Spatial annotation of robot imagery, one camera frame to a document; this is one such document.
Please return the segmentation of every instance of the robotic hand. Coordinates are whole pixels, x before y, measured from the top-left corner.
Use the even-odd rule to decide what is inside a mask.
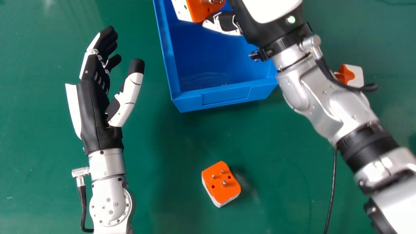
[[[110,102],[109,74],[121,62],[119,54],[109,58],[117,48],[118,35],[109,26],[93,39],[84,55],[80,82],[66,84],[72,123],[82,140],[89,167],[72,170],[81,199],[81,229],[96,234],[133,234],[134,195],[128,190],[123,157],[121,127],[129,117],[140,91],[144,61],[133,59],[127,78]],[[90,174],[93,196],[89,212],[94,229],[85,228],[87,196],[84,176]]]
[[[249,55],[252,59],[272,59],[287,104],[341,152],[355,182],[370,197],[364,209],[373,227],[381,234],[414,233],[416,159],[371,110],[363,93],[377,86],[353,87],[336,79],[319,47],[321,39],[304,20],[302,0],[228,3],[233,11],[227,17],[215,13],[202,26],[228,35],[239,31],[231,34],[241,34],[259,48]]]

